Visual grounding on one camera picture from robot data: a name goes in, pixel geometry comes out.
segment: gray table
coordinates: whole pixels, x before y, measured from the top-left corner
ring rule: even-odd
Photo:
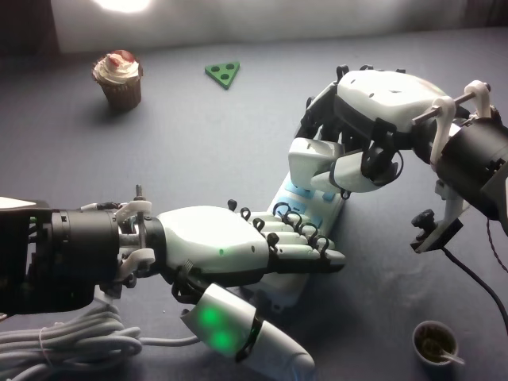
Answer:
[[[90,78],[98,55],[4,61],[0,194],[75,208],[131,199],[142,183],[156,214],[225,206],[229,198],[265,210],[287,173],[306,99],[334,79],[338,64],[404,67],[452,96],[481,79],[508,115],[507,41],[508,29],[489,29],[138,52],[143,101],[117,117]],[[241,71],[224,91],[203,68],[229,60],[239,60]],[[418,256],[410,249],[417,232],[411,218],[427,208],[440,214],[444,203],[433,193],[430,168],[412,152],[404,157],[396,183],[354,194],[343,209],[333,238],[348,266],[314,276],[292,313],[272,320],[309,351],[325,381],[508,379],[508,338],[488,294],[440,252]],[[508,305],[508,275],[491,253],[486,218],[469,210],[462,221],[449,248]],[[493,236],[508,262],[508,238],[497,223]],[[179,321],[183,306],[159,277],[125,290],[117,304],[125,324],[139,325],[145,336],[189,335]],[[78,313],[13,317],[0,327],[42,327]],[[456,331],[467,367],[435,372],[418,363],[411,333],[428,319]],[[94,379],[263,378],[197,344],[146,348]]]

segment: green light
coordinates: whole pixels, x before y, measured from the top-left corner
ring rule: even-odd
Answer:
[[[222,314],[214,308],[204,308],[199,313],[199,322],[203,327],[216,327],[223,322]]]
[[[210,338],[210,347],[219,352],[233,352],[235,340],[230,331],[219,331]]]

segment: spoon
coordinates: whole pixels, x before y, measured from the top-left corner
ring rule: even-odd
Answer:
[[[433,339],[425,339],[423,340],[422,349],[430,356],[439,356],[446,360],[454,361],[460,365],[465,365],[466,362],[464,359],[453,355],[452,353],[446,352],[437,341]]]

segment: chocolate cupcake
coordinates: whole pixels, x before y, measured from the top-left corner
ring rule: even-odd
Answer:
[[[139,61],[126,50],[115,50],[94,64],[92,76],[101,85],[104,95],[115,110],[131,110],[141,101],[141,76]]]

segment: green triangle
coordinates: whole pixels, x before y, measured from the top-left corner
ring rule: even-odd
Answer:
[[[240,69],[240,62],[226,62],[206,66],[205,73],[228,90],[235,79],[235,75],[237,75],[238,69]]]

